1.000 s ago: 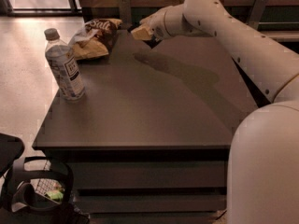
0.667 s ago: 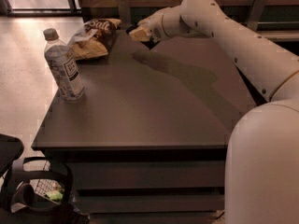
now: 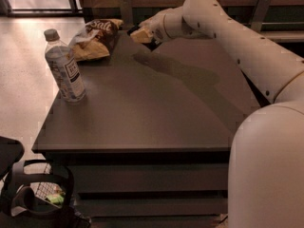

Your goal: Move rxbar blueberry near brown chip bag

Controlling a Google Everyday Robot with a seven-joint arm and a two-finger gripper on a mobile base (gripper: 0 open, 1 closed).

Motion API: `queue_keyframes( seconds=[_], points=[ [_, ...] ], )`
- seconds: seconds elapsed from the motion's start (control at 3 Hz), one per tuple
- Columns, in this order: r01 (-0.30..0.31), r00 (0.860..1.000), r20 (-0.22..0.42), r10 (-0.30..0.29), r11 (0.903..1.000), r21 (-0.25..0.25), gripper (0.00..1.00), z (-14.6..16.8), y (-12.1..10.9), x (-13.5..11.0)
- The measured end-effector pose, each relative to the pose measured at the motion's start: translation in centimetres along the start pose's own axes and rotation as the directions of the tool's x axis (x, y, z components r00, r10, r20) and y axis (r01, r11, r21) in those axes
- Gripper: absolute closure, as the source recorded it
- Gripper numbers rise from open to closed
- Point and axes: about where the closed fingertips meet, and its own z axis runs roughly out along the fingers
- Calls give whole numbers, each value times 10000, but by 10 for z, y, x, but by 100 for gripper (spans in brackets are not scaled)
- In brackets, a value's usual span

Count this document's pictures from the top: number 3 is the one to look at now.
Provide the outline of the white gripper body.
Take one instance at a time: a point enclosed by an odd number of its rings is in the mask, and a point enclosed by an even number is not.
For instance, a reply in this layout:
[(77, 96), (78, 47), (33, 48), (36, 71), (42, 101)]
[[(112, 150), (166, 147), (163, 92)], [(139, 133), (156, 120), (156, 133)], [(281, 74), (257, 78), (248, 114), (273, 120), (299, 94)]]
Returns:
[(149, 28), (153, 34), (153, 37), (156, 41), (158, 41), (159, 43), (162, 43), (165, 41), (166, 39), (166, 32), (165, 32), (165, 28), (164, 28), (164, 19), (163, 19), (163, 24), (158, 26), (158, 27), (152, 27)]

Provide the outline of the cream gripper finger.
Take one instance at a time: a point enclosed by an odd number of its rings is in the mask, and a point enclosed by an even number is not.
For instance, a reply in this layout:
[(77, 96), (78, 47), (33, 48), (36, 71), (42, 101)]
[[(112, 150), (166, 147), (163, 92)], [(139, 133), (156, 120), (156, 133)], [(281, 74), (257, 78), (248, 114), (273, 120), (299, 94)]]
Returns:
[(169, 12), (171, 12), (172, 9), (164, 9), (159, 12), (157, 12), (155, 15), (152, 17), (142, 21), (139, 23), (139, 26), (141, 28), (147, 27), (147, 28), (152, 28), (152, 27), (158, 27), (163, 24), (163, 19), (165, 15)]
[(153, 34), (149, 28), (135, 28), (130, 37), (135, 43), (148, 44), (152, 42)]

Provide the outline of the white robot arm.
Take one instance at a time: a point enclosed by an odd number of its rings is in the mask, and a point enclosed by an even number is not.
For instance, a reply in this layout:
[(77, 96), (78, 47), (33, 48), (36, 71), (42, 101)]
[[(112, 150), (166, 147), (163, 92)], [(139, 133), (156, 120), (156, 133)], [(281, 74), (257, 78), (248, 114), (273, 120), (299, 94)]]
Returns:
[(303, 59), (235, 21), (217, 0), (185, 0), (129, 34), (148, 48), (204, 36), (228, 53), (260, 105), (232, 142), (228, 227), (304, 228)]

